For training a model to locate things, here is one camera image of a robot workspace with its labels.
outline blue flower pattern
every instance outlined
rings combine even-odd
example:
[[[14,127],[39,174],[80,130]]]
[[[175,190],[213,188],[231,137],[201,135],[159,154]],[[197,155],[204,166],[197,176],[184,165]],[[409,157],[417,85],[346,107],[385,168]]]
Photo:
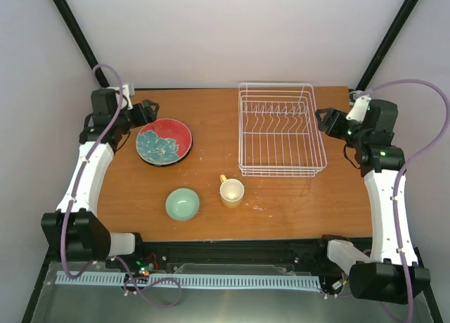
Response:
[[[172,138],[160,138],[154,131],[138,135],[137,149],[142,158],[150,163],[168,164],[180,159],[176,154],[178,145]]]

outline yellow cup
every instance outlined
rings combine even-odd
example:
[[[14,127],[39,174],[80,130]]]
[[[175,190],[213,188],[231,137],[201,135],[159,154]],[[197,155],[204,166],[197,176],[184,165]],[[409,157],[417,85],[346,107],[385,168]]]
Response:
[[[220,197],[228,208],[235,208],[244,199],[244,185],[236,179],[227,179],[225,175],[220,176]]]

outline white wire rack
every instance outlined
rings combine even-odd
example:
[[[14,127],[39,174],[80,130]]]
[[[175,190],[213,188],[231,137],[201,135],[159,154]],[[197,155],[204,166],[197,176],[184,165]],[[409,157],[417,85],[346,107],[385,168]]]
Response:
[[[239,168],[243,175],[313,177],[327,161],[310,84],[239,85]]]

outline white wall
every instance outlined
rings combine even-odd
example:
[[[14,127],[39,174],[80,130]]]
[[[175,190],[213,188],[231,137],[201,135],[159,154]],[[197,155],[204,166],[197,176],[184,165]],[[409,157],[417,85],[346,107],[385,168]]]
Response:
[[[70,181],[90,70],[51,0],[0,0],[0,312],[20,322]]]
[[[137,87],[355,87],[403,0],[67,0]]]
[[[370,86],[417,78],[450,95],[448,0],[420,0]],[[395,143],[408,158],[426,145],[444,121],[444,104],[433,90],[398,86],[374,95],[399,105]],[[406,204],[413,242],[431,269],[432,288],[450,322],[450,133],[407,172]]]

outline light green bowl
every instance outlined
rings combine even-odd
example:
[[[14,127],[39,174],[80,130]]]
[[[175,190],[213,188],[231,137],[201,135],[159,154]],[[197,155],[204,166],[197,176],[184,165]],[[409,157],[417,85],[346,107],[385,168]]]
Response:
[[[174,220],[187,221],[198,212],[200,199],[192,189],[180,188],[174,190],[166,200],[167,214]]]

